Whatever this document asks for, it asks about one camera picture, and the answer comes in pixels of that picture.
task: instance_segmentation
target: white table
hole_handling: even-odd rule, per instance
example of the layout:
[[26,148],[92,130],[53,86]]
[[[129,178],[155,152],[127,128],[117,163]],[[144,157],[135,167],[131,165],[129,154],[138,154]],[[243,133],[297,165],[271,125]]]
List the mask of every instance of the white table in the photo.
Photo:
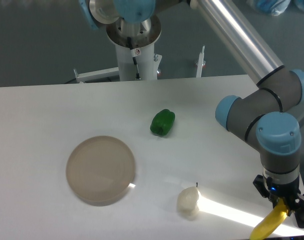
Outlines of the white table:
[[[259,154],[216,122],[215,108],[256,89],[247,75],[0,88],[0,240],[248,238],[272,204],[252,184]],[[176,120],[160,138],[149,127],[165,108]],[[137,168],[135,188],[104,207],[79,200],[65,178],[73,149],[100,135],[124,141]],[[190,221],[176,199],[196,182],[209,200]],[[292,220],[280,234],[304,235]]]

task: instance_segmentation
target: green bell pepper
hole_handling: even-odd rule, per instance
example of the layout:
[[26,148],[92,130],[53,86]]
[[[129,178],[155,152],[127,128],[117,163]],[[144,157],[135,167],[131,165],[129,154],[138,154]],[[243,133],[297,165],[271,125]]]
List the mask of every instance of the green bell pepper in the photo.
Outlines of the green bell pepper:
[[172,128],[174,120],[175,113],[168,109],[161,110],[152,120],[151,132],[159,136],[165,136]]

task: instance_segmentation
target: petri dish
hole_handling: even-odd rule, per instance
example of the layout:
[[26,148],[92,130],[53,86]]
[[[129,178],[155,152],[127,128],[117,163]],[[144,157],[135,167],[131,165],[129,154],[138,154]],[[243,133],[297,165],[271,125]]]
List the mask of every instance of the petri dish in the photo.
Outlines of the petri dish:
[[120,200],[134,176],[132,151],[111,136],[85,140],[71,153],[66,165],[66,179],[73,192],[95,206]]

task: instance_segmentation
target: robotic arm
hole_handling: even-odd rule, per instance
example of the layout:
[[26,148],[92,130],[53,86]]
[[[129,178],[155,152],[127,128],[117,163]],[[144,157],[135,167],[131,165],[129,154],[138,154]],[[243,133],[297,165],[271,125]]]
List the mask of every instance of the robotic arm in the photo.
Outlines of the robotic arm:
[[89,21],[108,24],[116,46],[120,79],[157,79],[154,43],[161,33],[154,15],[180,2],[198,10],[259,88],[241,99],[227,96],[217,121],[261,155],[263,174],[254,185],[273,206],[279,198],[304,228],[304,195],[299,190],[301,133],[285,113],[304,100],[304,72],[289,71],[231,0],[80,0]]

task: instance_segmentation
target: gray floor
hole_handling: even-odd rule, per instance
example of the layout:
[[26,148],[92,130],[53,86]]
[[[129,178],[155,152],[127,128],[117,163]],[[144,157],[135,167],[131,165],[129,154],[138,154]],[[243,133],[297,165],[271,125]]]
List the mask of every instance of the gray floor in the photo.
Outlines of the gray floor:
[[[104,29],[87,25],[77,0],[32,0],[23,7],[0,0],[0,87],[61,84],[79,73],[116,67],[114,46]],[[236,5],[272,50],[290,69],[304,70],[304,13],[291,4],[280,16],[253,11],[245,0]],[[207,67],[203,76],[239,75],[240,68],[208,24],[186,4],[159,14],[162,35],[155,45],[163,55],[162,79],[190,78],[196,74],[194,60],[206,45]],[[304,104],[291,112],[296,116]],[[302,127],[302,175],[304,177],[304,126]]]

